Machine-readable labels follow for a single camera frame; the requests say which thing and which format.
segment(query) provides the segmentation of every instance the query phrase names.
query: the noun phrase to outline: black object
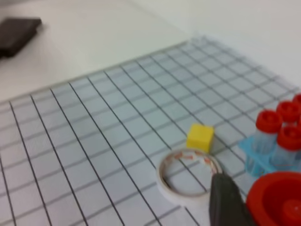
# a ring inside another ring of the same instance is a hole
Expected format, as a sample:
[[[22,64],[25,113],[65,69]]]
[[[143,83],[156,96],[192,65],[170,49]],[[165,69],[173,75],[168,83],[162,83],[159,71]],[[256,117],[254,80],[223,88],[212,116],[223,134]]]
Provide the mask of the black object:
[[[210,195],[211,226],[257,226],[231,177],[215,174]]]
[[[0,24],[0,57],[13,57],[42,24],[39,18],[7,18]]]

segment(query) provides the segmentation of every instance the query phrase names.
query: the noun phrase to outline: yellow cube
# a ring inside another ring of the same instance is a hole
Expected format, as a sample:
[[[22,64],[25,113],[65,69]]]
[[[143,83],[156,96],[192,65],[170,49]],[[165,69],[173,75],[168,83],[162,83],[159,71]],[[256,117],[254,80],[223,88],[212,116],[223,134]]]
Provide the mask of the yellow cube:
[[[186,146],[201,149],[202,151],[209,153],[213,135],[213,127],[193,124],[187,135]]]

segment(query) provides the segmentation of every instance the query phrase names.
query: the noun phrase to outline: masking tape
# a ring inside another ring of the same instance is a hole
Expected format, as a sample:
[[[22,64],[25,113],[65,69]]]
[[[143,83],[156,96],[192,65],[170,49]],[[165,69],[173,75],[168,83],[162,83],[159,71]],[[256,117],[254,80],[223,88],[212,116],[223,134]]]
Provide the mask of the masking tape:
[[[204,203],[209,203],[210,192],[186,195],[172,190],[166,184],[165,180],[163,179],[165,169],[168,167],[168,165],[172,164],[173,161],[180,159],[190,159],[192,161],[198,160],[200,164],[204,164],[205,166],[210,167],[212,175],[215,173],[222,173],[222,168],[218,161],[214,157],[206,154],[203,151],[192,148],[174,150],[165,158],[163,158],[157,168],[157,184],[159,191],[167,200],[176,205],[197,207],[204,205]]]

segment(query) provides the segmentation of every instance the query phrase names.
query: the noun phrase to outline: white table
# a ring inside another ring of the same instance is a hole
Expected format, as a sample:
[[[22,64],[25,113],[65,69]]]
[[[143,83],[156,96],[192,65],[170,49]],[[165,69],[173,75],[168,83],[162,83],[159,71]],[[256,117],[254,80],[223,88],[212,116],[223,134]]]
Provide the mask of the white table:
[[[185,41],[188,36],[124,0],[44,0],[0,8],[38,16],[44,30],[0,62],[0,101]]]

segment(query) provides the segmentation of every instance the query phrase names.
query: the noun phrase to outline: red cap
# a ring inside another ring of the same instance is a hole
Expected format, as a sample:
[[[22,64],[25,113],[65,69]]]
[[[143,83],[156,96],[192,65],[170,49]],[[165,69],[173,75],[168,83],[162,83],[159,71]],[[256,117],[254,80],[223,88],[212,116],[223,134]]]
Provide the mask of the red cap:
[[[288,151],[298,151],[301,149],[301,130],[297,126],[281,128],[277,137],[277,144]]]
[[[273,110],[265,110],[258,114],[256,127],[265,133],[278,133],[282,126],[281,115]]]
[[[282,101],[278,104],[276,110],[284,122],[295,122],[301,114],[301,105],[292,101]]]
[[[298,103],[301,105],[301,93],[298,93],[294,96],[293,102]]]
[[[281,220],[283,225],[301,225],[301,201],[287,200],[282,206]]]

